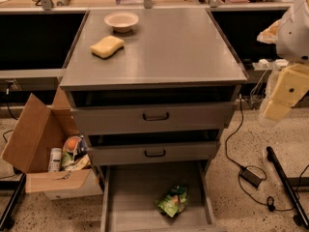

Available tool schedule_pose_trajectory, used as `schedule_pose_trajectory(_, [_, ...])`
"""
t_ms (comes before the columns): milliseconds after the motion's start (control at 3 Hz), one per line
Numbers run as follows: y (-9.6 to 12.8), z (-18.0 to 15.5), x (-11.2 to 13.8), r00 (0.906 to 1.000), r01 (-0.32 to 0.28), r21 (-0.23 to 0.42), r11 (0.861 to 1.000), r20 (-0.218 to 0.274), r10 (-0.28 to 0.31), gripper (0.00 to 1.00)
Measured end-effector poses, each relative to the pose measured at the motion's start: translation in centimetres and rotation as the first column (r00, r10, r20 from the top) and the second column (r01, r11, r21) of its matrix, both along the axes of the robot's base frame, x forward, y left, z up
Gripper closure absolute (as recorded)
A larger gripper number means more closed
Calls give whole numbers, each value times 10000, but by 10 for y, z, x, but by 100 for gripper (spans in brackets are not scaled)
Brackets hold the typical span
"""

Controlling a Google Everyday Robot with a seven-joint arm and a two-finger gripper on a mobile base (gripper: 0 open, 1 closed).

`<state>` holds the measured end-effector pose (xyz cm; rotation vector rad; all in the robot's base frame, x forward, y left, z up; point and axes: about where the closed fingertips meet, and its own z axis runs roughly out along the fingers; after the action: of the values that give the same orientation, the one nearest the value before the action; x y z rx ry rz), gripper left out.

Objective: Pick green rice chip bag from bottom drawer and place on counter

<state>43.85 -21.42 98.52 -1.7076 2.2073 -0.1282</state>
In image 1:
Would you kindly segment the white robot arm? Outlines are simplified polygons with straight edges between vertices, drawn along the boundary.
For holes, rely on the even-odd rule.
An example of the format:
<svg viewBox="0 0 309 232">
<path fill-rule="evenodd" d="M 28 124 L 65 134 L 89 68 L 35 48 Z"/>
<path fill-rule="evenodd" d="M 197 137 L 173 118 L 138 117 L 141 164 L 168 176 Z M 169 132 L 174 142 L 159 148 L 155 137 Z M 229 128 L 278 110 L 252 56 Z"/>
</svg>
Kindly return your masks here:
<svg viewBox="0 0 309 232">
<path fill-rule="evenodd" d="M 260 124 L 267 127 L 284 119 L 309 91 L 309 0 L 295 0 L 257 40 L 269 40 L 271 35 L 277 55 L 288 65 L 281 71 L 273 70 L 267 80 L 259 115 Z"/>
</svg>

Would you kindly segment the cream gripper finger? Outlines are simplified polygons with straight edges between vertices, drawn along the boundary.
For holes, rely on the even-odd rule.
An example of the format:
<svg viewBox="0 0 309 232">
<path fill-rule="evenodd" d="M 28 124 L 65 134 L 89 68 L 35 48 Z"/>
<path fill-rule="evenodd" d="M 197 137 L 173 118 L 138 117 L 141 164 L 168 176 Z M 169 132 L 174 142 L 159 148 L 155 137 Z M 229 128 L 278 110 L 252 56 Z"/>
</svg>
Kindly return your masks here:
<svg viewBox="0 0 309 232">
<path fill-rule="evenodd" d="M 286 105 L 269 101 L 264 109 L 263 117 L 271 121 L 280 121 L 288 115 L 290 110 Z"/>
<path fill-rule="evenodd" d="M 257 41 L 264 44 L 275 44 L 278 26 L 279 20 L 276 20 L 267 29 L 259 33 Z"/>
</svg>

